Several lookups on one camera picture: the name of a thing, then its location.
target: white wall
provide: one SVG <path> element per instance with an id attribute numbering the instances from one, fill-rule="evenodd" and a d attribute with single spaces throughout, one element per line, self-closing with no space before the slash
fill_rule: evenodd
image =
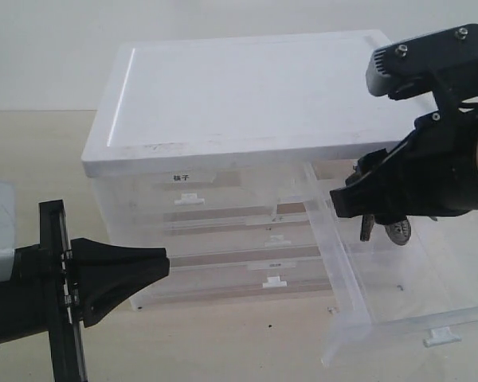
<path id="1" fill-rule="evenodd" d="M 338 29 L 393 40 L 478 22 L 478 0 L 1 0 L 0 110 L 95 110 L 121 42 Z"/>

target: drawer label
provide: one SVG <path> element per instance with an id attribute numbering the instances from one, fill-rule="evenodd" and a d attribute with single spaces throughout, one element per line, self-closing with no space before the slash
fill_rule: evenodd
<path id="1" fill-rule="evenodd" d="M 248 264 L 248 271 L 295 268 L 296 265 L 297 265 L 296 261 L 270 261 L 270 262 L 262 262 L 262 263 L 250 263 Z"/>

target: screw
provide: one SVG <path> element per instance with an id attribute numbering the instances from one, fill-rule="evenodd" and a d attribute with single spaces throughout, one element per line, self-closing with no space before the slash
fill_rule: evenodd
<path id="1" fill-rule="evenodd" d="M 458 40 L 465 40 L 465 38 L 468 36 L 468 29 L 467 28 L 459 28 L 455 32 L 455 38 Z"/>
<path id="2" fill-rule="evenodd" d="M 401 58 L 407 56 L 407 45 L 405 44 L 400 44 L 396 49 L 395 49 L 395 54 Z"/>

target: wall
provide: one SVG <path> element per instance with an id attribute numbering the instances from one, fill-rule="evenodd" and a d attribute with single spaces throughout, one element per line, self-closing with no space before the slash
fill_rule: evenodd
<path id="1" fill-rule="evenodd" d="M 478 22 L 478 0 L 2 0 L 0 110 L 95 110 L 121 42 Z"/>

